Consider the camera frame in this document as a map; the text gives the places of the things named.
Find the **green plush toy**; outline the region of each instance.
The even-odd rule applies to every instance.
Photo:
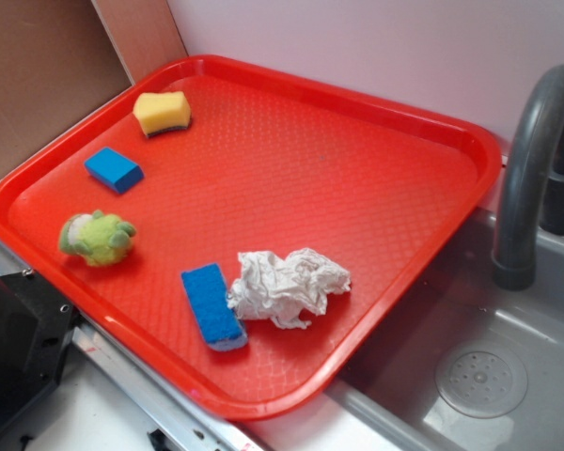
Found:
[[[82,256],[89,266],[113,265],[128,255],[135,233],[135,227],[116,214],[96,210],[71,217],[60,232],[58,248]]]

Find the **crumpled paper towel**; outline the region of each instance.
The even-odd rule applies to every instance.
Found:
[[[280,329],[306,329],[303,309],[326,313],[327,294],[349,291],[351,275],[312,249],[290,253],[285,260],[273,252],[239,253],[241,278],[227,295],[227,306],[239,319],[271,319]]]

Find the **blue sponge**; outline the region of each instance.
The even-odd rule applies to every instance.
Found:
[[[181,280],[207,345],[214,350],[235,350],[248,339],[243,324],[227,308],[227,287],[215,263],[183,272]]]
[[[144,178],[140,166],[111,148],[103,148],[88,158],[85,166],[92,176],[119,194]]]

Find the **gray sink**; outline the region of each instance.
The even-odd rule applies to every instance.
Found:
[[[564,239],[540,232],[537,281],[505,291],[493,228],[476,211],[339,374],[403,444],[564,450]]]

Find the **drain cover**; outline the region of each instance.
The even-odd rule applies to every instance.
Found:
[[[488,341],[460,344],[436,368],[436,386],[453,409],[474,418],[495,418],[524,399],[526,370],[511,350]]]

